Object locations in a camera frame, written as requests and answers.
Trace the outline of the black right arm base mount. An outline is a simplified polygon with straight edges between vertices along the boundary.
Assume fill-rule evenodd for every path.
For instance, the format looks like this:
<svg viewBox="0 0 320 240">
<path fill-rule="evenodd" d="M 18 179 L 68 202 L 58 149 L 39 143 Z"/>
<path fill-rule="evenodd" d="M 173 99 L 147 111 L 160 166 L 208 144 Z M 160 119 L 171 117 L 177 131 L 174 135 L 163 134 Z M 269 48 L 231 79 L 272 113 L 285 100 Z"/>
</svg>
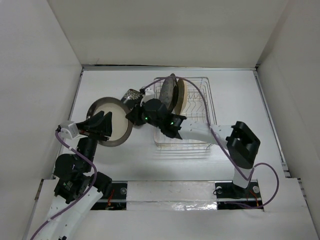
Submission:
<svg viewBox="0 0 320 240">
<path fill-rule="evenodd" d="M 214 186 L 218 210 L 239 210 L 244 209 L 243 204 L 251 208 L 263 204 L 256 181 L 250 182 L 247 188 L 238 187 L 231 181 L 216 182 Z"/>
</svg>

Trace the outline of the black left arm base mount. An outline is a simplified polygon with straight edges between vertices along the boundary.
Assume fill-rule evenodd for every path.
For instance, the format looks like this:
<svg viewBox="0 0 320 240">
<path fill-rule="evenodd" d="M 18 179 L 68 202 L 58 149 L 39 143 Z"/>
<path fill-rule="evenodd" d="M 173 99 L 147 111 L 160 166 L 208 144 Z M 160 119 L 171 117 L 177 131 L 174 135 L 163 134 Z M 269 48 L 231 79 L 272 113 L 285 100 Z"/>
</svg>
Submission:
<svg viewBox="0 0 320 240">
<path fill-rule="evenodd" d="M 127 181 L 114 181 L 108 196 L 103 196 L 91 208 L 93 211 L 124 211 L 127 209 Z"/>
</svg>

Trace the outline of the cream plate black glossy rim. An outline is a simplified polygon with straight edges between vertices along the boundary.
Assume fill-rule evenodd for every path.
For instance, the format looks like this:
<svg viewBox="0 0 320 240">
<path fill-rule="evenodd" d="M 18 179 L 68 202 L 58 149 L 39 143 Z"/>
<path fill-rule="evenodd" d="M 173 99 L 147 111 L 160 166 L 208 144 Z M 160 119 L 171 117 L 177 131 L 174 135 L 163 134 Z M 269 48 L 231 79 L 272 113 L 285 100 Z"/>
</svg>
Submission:
<svg viewBox="0 0 320 240">
<path fill-rule="evenodd" d="M 170 105 L 170 109 L 172 112 L 177 105 L 178 96 L 179 96 L 179 87 L 178 87 L 176 75 L 174 73 L 172 73 L 170 76 L 172 77 L 172 81 L 173 81 L 172 101 L 171 101 L 171 105 Z"/>
</svg>

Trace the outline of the black floral square plate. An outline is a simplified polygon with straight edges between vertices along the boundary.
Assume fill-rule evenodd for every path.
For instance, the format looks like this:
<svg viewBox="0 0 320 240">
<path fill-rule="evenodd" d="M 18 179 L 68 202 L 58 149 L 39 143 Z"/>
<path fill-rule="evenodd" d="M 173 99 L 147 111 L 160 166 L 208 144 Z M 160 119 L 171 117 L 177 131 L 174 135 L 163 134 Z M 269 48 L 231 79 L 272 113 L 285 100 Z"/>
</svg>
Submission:
<svg viewBox="0 0 320 240">
<path fill-rule="evenodd" d="M 134 89 L 129 89 L 120 99 L 120 101 L 127 106 L 129 110 L 132 110 L 136 105 L 141 103 L 143 95 Z"/>
</svg>

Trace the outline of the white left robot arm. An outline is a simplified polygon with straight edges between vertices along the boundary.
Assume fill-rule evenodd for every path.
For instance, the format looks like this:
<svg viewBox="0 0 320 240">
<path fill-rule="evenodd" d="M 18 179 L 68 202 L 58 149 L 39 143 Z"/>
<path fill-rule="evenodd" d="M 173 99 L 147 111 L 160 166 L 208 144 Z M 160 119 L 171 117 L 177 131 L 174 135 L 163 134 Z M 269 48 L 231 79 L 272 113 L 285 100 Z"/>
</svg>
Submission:
<svg viewBox="0 0 320 240">
<path fill-rule="evenodd" d="M 58 178 L 45 222 L 33 240 L 70 240 L 85 215 L 112 191 L 112 179 L 99 172 L 94 157 L 99 141 L 112 135 L 112 112 L 100 111 L 83 122 L 65 121 L 56 139 L 70 152 L 57 157 L 53 174 Z"/>
</svg>

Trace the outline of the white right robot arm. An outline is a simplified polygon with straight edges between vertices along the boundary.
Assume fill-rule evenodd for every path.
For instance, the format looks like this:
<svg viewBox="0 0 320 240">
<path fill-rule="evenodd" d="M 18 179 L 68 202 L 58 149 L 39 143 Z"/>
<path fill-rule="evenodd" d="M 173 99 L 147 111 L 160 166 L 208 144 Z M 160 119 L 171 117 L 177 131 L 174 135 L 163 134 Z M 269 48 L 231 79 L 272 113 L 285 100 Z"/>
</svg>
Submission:
<svg viewBox="0 0 320 240">
<path fill-rule="evenodd" d="M 155 98 L 136 105 L 125 117 L 137 126 L 152 125 L 171 139 L 195 140 L 219 146 L 234 166 L 232 193 L 242 197 L 249 191 L 261 141 L 244 122 L 237 121 L 234 125 L 197 122 L 171 113 Z"/>
</svg>

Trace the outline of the grey reindeer round plate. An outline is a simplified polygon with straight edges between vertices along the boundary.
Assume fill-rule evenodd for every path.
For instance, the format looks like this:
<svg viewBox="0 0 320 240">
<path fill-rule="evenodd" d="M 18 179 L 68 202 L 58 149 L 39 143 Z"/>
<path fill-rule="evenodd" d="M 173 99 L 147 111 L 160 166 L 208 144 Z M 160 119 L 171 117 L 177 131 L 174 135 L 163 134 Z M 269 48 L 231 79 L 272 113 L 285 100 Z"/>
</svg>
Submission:
<svg viewBox="0 0 320 240">
<path fill-rule="evenodd" d="M 159 100 L 166 106 L 169 112 L 172 112 L 174 95 L 175 95 L 175 87 L 177 85 L 176 75 L 172 73 L 169 77 L 167 77 L 160 89 Z"/>
</svg>

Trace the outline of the cream plate brown rim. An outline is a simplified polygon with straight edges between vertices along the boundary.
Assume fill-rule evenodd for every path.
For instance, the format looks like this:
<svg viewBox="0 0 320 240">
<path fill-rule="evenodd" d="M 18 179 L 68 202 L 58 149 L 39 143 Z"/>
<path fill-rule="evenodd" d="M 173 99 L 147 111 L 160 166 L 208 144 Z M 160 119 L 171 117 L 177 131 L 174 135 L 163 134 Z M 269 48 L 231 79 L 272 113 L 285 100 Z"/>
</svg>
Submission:
<svg viewBox="0 0 320 240">
<path fill-rule="evenodd" d="M 119 99 L 114 97 L 102 97 L 96 100 L 89 107 L 86 118 L 94 116 L 96 113 L 104 111 L 112 113 L 112 134 L 107 141 L 99 141 L 98 143 L 104 147 L 116 147 L 123 144 L 130 136 L 133 124 L 126 118 L 129 108 Z"/>
</svg>

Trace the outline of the beige leaf pattern plate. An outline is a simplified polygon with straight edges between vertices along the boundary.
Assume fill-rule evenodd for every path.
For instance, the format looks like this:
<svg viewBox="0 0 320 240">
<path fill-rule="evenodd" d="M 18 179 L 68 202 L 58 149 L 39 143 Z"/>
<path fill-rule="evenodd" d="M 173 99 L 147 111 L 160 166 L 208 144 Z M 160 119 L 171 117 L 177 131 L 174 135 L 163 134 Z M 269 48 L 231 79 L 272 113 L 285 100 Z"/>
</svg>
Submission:
<svg viewBox="0 0 320 240">
<path fill-rule="evenodd" d="M 179 78 L 177 81 L 178 95 L 174 111 L 177 115 L 181 115 L 186 107 L 188 100 L 188 85 L 186 81 Z"/>
</svg>

